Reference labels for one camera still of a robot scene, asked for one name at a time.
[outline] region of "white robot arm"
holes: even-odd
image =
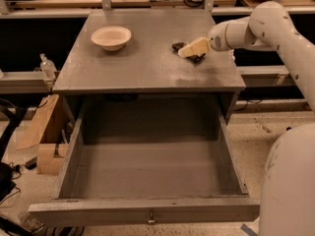
[[[178,51],[181,57],[235,48],[275,50],[315,111],[315,47],[276,2],[250,17],[214,26]],[[260,236],[315,235],[315,124],[291,129],[271,148],[261,197]]]
[[[208,38],[196,39],[180,49],[178,54],[187,57],[211,49],[226,51],[236,48],[277,51],[315,111],[315,46],[296,30],[282,5],[272,1],[262,3],[249,17],[214,26]]]

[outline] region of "bottle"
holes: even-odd
[[[55,72],[57,71],[55,64],[46,58],[45,54],[40,54],[40,59],[41,59],[41,63],[40,63],[40,69],[42,71],[42,73],[44,74],[44,76],[47,79],[55,79]]]

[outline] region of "cardboard box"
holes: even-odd
[[[59,173],[68,149],[67,144],[60,144],[63,141],[61,134],[68,122],[62,97],[52,94],[41,101],[30,126],[17,145],[17,149],[38,146],[37,173]]]

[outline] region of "gray table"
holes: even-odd
[[[207,36],[214,21],[205,10],[126,9],[94,11],[88,17],[55,84],[60,94],[221,92],[223,114],[245,88],[227,52],[210,52],[199,64],[182,59],[171,45]],[[132,39],[118,52],[91,41],[106,26],[129,29]]]
[[[259,205],[249,197],[226,128],[245,87],[232,58],[210,52],[194,64],[171,47],[207,36],[213,25],[205,10],[88,17],[53,89],[65,95],[76,121],[58,201],[30,212],[63,226],[257,217]],[[128,28],[131,41],[117,52],[95,46],[92,33],[105,26]],[[126,93],[137,100],[103,97]],[[82,95],[76,115],[69,102]]]

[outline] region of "open drawer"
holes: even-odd
[[[56,199],[30,212],[54,226],[245,221],[259,213],[214,93],[86,96]]]

